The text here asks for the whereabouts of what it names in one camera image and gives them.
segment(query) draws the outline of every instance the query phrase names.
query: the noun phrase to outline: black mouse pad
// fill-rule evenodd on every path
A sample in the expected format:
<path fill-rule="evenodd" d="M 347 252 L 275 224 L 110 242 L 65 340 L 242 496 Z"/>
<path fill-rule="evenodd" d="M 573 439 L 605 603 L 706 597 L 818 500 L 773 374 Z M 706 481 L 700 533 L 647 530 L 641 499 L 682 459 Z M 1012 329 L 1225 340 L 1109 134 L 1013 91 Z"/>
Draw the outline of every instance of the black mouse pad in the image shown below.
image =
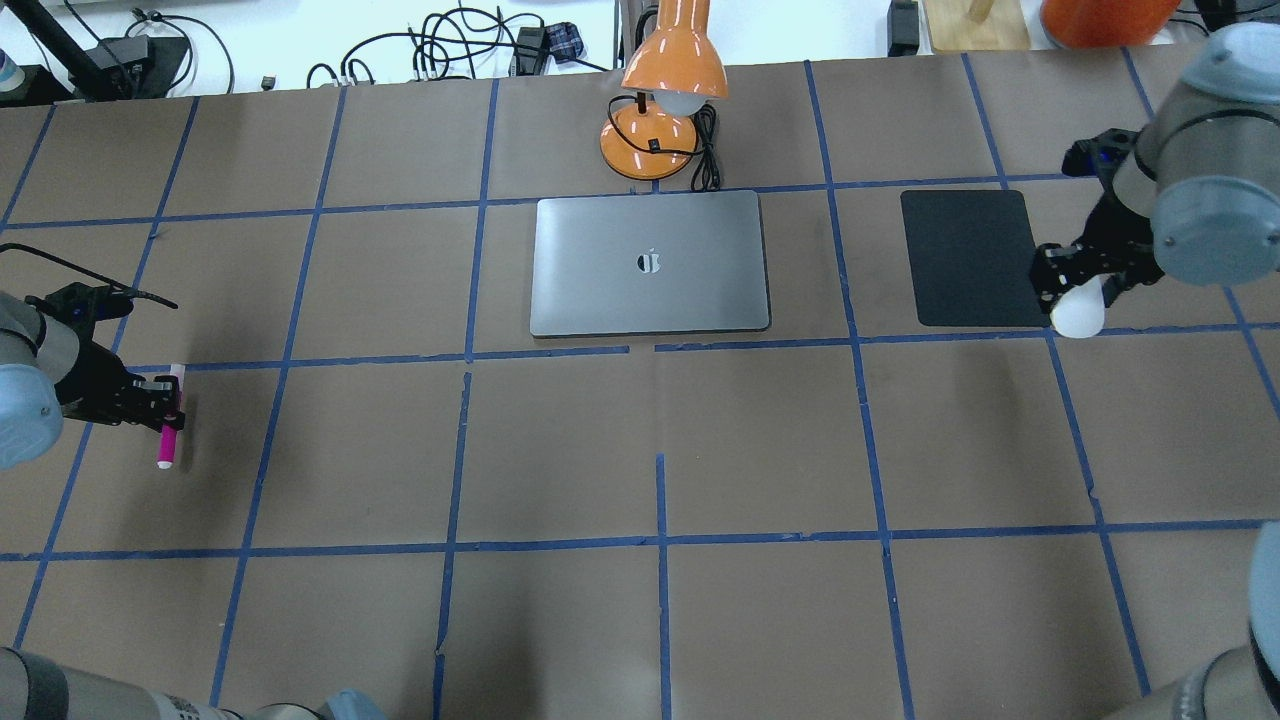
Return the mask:
<path fill-rule="evenodd" d="M 1028 279 L 1036 241 L 1015 190 L 902 192 L 915 314 L 937 327 L 1048 327 Z"/>

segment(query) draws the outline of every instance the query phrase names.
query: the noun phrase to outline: marker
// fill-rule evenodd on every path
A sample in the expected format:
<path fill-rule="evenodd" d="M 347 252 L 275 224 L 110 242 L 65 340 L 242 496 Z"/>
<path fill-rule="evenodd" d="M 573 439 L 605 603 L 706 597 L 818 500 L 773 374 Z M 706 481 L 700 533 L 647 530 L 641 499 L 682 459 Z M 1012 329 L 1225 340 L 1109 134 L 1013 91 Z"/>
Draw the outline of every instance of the marker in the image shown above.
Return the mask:
<path fill-rule="evenodd" d="M 178 407 L 182 407 L 182 388 L 187 383 L 186 365 L 169 365 L 169 374 L 178 378 Z M 178 454 L 178 429 L 163 425 L 160 428 L 160 450 L 156 452 L 156 468 L 168 470 L 173 468 L 173 459 Z"/>

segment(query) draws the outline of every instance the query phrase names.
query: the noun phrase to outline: orange desk lamp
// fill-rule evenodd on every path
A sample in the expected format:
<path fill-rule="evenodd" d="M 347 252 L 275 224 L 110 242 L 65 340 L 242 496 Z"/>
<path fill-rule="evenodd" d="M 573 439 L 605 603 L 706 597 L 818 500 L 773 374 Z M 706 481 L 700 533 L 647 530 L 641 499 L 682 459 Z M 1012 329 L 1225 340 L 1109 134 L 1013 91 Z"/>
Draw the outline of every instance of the orange desk lamp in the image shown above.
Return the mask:
<path fill-rule="evenodd" d="M 652 181 L 678 172 L 698 145 L 689 115 L 712 97 L 728 97 L 724 65 L 707 38 L 709 13 L 710 0 L 660 0 L 653 35 L 622 76 L 636 102 L 617 111 L 611 104 L 600 132 L 604 160 L 618 173 Z"/>

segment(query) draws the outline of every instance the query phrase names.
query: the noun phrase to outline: silver laptop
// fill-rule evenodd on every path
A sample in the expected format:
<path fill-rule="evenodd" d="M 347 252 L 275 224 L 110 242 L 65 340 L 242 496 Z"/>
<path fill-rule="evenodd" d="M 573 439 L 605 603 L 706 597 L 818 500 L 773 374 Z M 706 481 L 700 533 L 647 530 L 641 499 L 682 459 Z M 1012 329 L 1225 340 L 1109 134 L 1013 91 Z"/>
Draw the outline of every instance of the silver laptop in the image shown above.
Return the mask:
<path fill-rule="evenodd" d="M 538 202 L 535 337 L 767 327 L 755 192 Z"/>

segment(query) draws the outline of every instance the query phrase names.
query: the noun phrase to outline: wooden board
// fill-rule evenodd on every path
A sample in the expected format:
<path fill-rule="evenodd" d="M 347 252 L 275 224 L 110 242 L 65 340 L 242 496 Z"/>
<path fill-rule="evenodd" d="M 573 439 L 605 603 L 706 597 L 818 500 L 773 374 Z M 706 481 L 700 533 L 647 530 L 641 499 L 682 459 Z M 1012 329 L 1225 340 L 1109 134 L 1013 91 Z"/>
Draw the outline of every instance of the wooden board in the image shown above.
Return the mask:
<path fill-rule="evenodd" d="M 969 18 L 973 0 L 924 0 L 934 53 L 1029 50 L 1030 35 L 1018 0 L 996 0 L 986 22 Z"/>

